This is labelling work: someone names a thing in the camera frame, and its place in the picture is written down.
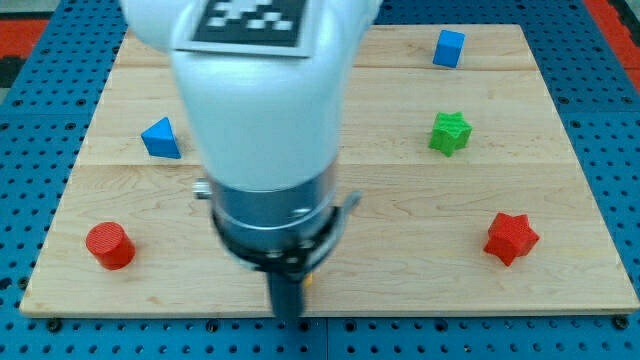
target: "toy block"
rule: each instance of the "toy block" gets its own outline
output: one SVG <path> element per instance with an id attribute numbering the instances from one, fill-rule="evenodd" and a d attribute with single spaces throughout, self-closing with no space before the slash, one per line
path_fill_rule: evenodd
<path id="1" fill-rule="evenodd" d="M 438 37 L 433 63 L 450 68 L 458 66 L 465 37 L 465 34 L 459 32 L 442 30 Z"/>
<path id="2" fill-rule="evenodd" d="M 87 234 L 85 245 L 107 270 L 118 270 L 127 266 L 136 254 L 136 248 L 124 229 L 115 222 L 104 222 L 94 226 Z"/>
<path id="3" fill-rule="evenodd" d="M 180 150 L 176 137 L 171 129 L 169 118 L 165 117 L 155 123 L 141 135 L 142 141 L 151 156 L 180 159 Z"/>
<path id="4" fill-rule="evenodd" d="M 455 114 L 438 113 L 433 124 L 433 133 L 429 147 L 451 156 L 457 149 L 467 146 L 473 127 L 465 120 L 461 112 Z"/>
<path id="5" fill-rule="evenodd" d="M 489 227 L 489 242 L 484 251 L 496 255 L 510 266 L 519 256 L 527 256 L 540 239 L 529 226 L 527 215 L 498 213 Z"/>

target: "wooden table surface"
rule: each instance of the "wooden table surface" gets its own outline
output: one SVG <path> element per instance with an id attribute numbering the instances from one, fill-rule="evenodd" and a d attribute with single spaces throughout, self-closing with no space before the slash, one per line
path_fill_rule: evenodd
<path id="1" fill-rule="evenodd" d="M 376 26 L 345 102 L 339 199 L 364 198 L 314 274 L 307 316 L 631 312 L 640 304 L 519 26 L 467 35 L 456 70 L 431 64 L 442 26 Z M 437 112 L 474 127 L 451 158 L 427 148 Z M 140 133 L 169 116 L 183 158 Z M 263 275 L 222 250 L 167 58 L 127 35 L 21 303 L 33 317 L 270 316 Z M 482 251 L 498 211 L 541 240 L 507 268 Z M 84 238 L 117 221 L 134 262 L 103 270 Z"/>

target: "blue block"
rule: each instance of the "blue block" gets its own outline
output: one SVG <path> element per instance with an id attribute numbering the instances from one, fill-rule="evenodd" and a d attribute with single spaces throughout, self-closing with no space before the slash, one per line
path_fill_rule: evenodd
<path id="1" fill-rule="evenodd" d="M 165 117 L 142 133 L 142 141 L 151 156 L 180 159 L 180 150 L 171 129 L 169 118 Z"/>
<path id="2" fill-rule="evenodd" d="M 458 60 L 462 53 L 465 35 L 455 31 L 442 30 L 438 37 L 438 45 L 436 46 L 436 54 L 433 57 L 433 63 L 436 65 L 448 66 L 455 68 L 458 66 Z"/>

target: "red star-shaped block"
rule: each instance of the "red star-shaped block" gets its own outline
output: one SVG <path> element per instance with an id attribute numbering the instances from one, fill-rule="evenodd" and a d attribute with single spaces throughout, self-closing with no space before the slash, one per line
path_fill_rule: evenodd
<path id="1" fill-rule="evenodd" d="M 527 215 L 509 216 L 498 213 L 489 227 L 489 242 L 484 251 L 510 266 L 518 256 L 526 256 L 540 236 L 529 226 Z"/>

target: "red block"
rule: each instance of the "red block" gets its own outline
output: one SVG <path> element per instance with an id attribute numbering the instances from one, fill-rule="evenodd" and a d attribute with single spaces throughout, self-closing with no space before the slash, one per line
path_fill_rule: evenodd
<path id="1" fill-rule="evenodd" d="M 529 226 L 527 215 L 498 213 L 489 227 L 489 242 L 484 251 L 496 255 L 510 266 L 518 256 L 526 256 L 540 239 Z"/>
<path id="2" fill-rule="evenodd" d="M 96 225 L 86 240 L 87 249 L 108 270 L 127 266 L 136 254 L 136 248 L 120 224 L 105 222 Z"/>

